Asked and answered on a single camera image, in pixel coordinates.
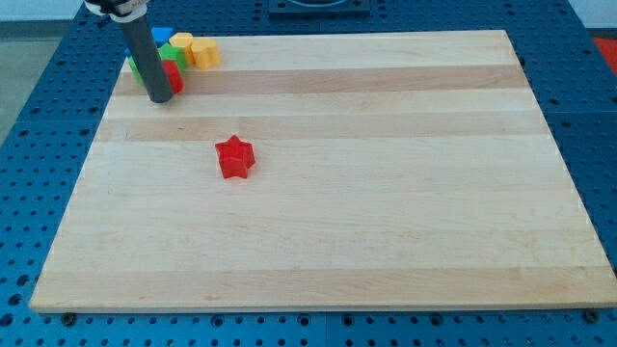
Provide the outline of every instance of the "wooden cutting board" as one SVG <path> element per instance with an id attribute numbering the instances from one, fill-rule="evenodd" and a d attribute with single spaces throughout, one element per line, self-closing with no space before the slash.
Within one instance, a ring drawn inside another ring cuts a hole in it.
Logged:
<path id="1" fill-rule="evenodd" d="M 123 69 L 34 309 L 617 304 L 504 32 L 217 40 L 168 104 Z M 232 134 L 248 179 L 219 170 Z"/>

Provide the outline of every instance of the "green block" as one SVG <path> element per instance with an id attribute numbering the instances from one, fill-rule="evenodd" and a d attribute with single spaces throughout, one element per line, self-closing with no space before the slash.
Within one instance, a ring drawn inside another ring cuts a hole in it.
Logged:
<path id="1" fill-rule="evenodd" d="M 128 65 L 131 67 L 131 70 L 133 71 L 133 76 L 135 76 L 135 80 L 137 81 L 137 83 L 143 86 L 144 80 L 142 79 L 142 75 L 139 73 L 139 70 L 135 65 L 135 60 L 133 60 L 133 57 L 128 57 Z"/>
<path id="2" fill-rule="evenodd" d="M 180 72 L 184 72 L 188 64 L 186 64 L 186 58 L 184 57 L 184 51 L 180 47 L 173 47 L 172 45 L 165 43 L 158 49 L 161 59 L 171 60 L 177 64 L 177 68 Z"/>

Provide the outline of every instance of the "red block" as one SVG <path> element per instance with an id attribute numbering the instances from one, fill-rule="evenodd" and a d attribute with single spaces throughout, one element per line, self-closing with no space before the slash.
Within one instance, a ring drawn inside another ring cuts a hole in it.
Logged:
<path id="1" fill-rule="evenodd" d="M 180 69 L 177 68 L 177 64 L 174 61 L 164 60 L 163 68 L 172 85 L 172 91 L 174 91 L 174 94 L 179 93 L 184 88 L 184 81 L 182 80 Z"/>
<path id="2" fill-rule="evenodd" d="M 598 48 L 600 48 L 600 51 L 602 52 L 602 55 L 604 55 L 606 62 L 610 65 L 610 68 L 612 68 L 613 72 L 617 74 L 617 40 L 595 38 L 594 41 L 596 42 Z"/>
<path id="3" fill-rule="evenodd" d="M 253 145 L 240 141 L 233 135 L 229 140 L 215 145 L 223 178 L 249 176 L 249 168 L 255 163 Z"/>

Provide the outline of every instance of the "blue pegboard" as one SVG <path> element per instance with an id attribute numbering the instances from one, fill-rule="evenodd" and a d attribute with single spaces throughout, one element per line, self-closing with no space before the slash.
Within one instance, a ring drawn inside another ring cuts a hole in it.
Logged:
<path id="1" fill-rule="evenodd" d="M 155 26 L 212 36 L 507 30 L 617 266 L 616 81 L 565 0 L 373 0 L 369 16 L 277 19 L 268 4 L 154 0 L 148 15 Z M 0 346 L 617 345 L 616 309 L 78 315 L 71 327 L 59 315 L 35 314 L 27 302 L 123 51 L 117 26 L 81 9 L 0 148 Z"/>

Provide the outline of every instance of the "black cylinder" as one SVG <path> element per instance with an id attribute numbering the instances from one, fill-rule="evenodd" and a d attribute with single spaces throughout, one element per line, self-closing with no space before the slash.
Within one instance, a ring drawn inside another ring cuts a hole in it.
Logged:
<path id="1" fill-rule="evenodd" d="M 142 75 L 150 100 L 161 103 L 172 99 L 174 97 L 172 85 L 161 63 L 152 32 L 146 23 L 146 16 L 142 15 L 131 22 L 119 25 L 135 65 Z"/>

